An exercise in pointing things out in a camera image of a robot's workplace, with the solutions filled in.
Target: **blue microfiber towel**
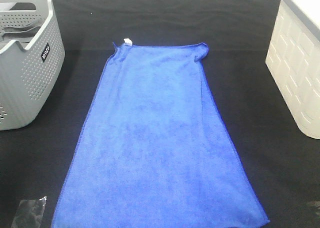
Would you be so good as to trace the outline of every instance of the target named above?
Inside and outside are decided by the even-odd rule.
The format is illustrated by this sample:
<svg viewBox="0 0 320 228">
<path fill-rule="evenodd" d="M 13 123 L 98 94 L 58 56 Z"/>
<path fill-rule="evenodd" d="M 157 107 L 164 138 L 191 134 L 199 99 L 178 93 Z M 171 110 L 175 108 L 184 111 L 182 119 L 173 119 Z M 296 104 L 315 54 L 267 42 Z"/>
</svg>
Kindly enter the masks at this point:
<svg viewBox="0 0 320 228">
<path fill-rule="evenodd" d="M 204 43 L 116 48 L 53 228 L 257 228 L 268 223 L 211 96 Z"/>
</svg>

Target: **gray plastic basket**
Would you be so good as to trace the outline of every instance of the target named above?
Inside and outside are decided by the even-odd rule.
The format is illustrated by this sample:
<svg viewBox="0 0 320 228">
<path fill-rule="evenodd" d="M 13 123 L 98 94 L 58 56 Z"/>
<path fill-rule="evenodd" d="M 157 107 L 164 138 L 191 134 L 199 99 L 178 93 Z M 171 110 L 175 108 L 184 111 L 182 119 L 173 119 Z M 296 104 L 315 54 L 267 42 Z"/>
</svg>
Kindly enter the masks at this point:
<svg viewBox="0 0 320 228">
<path fill-rule="evenodd" d="M 35 10 L 0 12 L 0 32 L 4 27 L 43 21 L 25 47 L 18 40 L 11 40 L 0 49 L 0 130 L 8 130 L 35 119 L 56 82 L 65 51 L 52 0 L 0 2 L 29 2 L 36 6 Z"/>
</svg>

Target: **basket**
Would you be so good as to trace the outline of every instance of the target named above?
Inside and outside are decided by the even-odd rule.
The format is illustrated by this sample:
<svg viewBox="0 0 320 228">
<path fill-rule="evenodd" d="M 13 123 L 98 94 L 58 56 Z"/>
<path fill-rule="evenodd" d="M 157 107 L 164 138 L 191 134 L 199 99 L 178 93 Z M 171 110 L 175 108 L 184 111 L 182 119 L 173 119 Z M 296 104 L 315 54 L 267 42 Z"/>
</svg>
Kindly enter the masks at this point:
<svg viewBox="0 0 320 228">
<path fill-rule="evenodd" d="M 266 64 L 299 129 L 320 139 L 320 3 L 281 0 Z"/>
<path fill-rule="evenodd" d="M 0 49 L 0 130 L 32 122 L 60 72 L 64 46 L 52 0 L 0 0 L 33 3 L 35 10 L 0 12 L 0 32 L 41 23 L 29 43 L 10 40 Z"/>
</svg>

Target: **black label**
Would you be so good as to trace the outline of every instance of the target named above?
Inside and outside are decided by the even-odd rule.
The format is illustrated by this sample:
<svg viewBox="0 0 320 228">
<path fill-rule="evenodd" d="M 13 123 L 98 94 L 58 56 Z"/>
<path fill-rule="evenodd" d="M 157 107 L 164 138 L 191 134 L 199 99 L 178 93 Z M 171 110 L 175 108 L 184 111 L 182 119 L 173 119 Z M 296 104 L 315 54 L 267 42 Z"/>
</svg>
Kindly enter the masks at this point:
<svg viewBox="0 0 320 228">
<path fill-rule="evenodd" d="M 42 62 L 44 62 L 47 59 L 49 52 L 50 52 L 50 46 L 49 46 L 49 43 L 47 43 L 44 48 L 44 51 L 41 54 Z"/>
</svg>

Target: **black fabric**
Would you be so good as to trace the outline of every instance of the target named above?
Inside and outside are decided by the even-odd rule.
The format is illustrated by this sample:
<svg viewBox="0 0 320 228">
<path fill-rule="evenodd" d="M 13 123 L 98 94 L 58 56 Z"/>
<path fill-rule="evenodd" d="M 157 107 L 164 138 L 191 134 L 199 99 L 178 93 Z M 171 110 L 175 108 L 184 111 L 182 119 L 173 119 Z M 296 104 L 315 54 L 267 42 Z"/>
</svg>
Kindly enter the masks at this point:
<svg viewBox="0 0 320 228">
<path fill-rule="evenodd" d="M 50 227 L 112 42 L 126 37 L 136 45 L 206 42 L 208 83 L 271 221 L 265 227 L 320 227 L 307 205 L 320 201 L 320 140 L 299 131 L 264 62 L 280 0 L 53 1 L 65 62 L 35 121 L 0 132 L 0 227 L 10 227 L 20 200 L 43 196 L 41 227 Z"/>
</svg>

